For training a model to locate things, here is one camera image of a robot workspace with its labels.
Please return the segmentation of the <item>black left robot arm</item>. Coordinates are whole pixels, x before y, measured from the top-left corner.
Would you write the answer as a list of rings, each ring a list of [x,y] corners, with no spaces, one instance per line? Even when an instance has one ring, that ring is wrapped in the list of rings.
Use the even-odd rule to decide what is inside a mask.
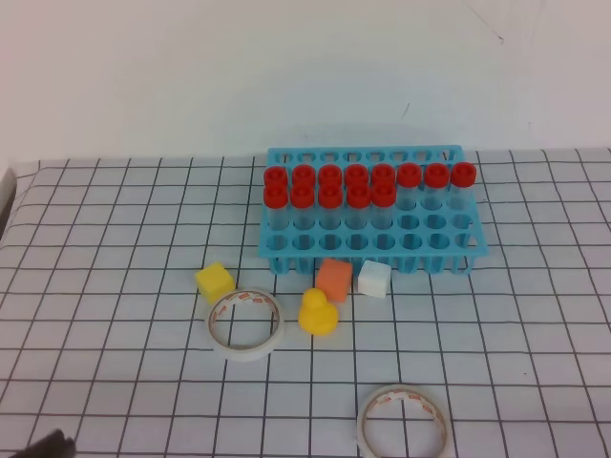
[[[61,429],[55,429],[34,444],[14,453],[11,458],[74,458],[75,441],[66,437]]]

